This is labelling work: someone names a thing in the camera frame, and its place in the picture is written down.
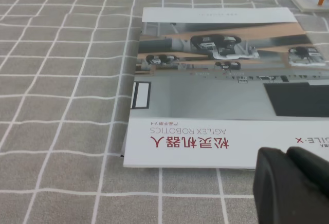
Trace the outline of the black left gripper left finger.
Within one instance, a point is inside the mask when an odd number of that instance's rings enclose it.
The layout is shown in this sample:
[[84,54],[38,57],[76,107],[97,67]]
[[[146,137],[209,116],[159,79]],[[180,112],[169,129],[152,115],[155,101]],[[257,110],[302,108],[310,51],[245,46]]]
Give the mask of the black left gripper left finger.
[[259,149],[253,195],[259,223],[328,223],[328,197],[281,150]]

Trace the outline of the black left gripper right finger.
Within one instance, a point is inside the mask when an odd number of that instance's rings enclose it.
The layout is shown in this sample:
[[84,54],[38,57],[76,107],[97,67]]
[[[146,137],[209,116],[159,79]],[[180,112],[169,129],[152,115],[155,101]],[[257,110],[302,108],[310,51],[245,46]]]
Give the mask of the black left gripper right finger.
[[301,147],[290,147],[286,154],[308,180],[328,197],[328,161]]

